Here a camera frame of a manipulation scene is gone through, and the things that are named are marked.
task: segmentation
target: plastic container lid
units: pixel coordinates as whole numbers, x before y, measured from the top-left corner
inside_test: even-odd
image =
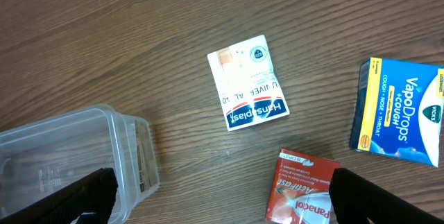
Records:
[[[152,141],[144,119],[108,105],[0,133],[1,217],[108,167],[119,184],[109,223],[123,223],[159,187]]]

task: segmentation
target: label on container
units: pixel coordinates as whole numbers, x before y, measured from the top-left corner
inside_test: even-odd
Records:
[[[153,162],[150,162],[154,157],[146,124],[136,121],[135,131],[137,142],[137,165],[139,168],[139,188],[140,193],[143,193],[154,185],[155,168],[152,167]]]
[[[62,188],[62,178],[60,177],[60,165],[46,165],[38,170],[40,192],[51,194]]]

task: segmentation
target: wooden table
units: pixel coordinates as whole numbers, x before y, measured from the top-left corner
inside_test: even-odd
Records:
[[[228,132],[206,55],[261,34],[291,114]],[[444,0],[0,0],[0,131],[95,103],[151,121],[162,186],[128,223],[265,223],[279,147],[444,218],[444,168],[348,148],[370,56],[444,65]]]

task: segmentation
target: blue box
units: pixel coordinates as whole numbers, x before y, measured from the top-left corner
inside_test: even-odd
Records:
[[[438,167],[444,67],[371,58],[361,65],[350,146]]]

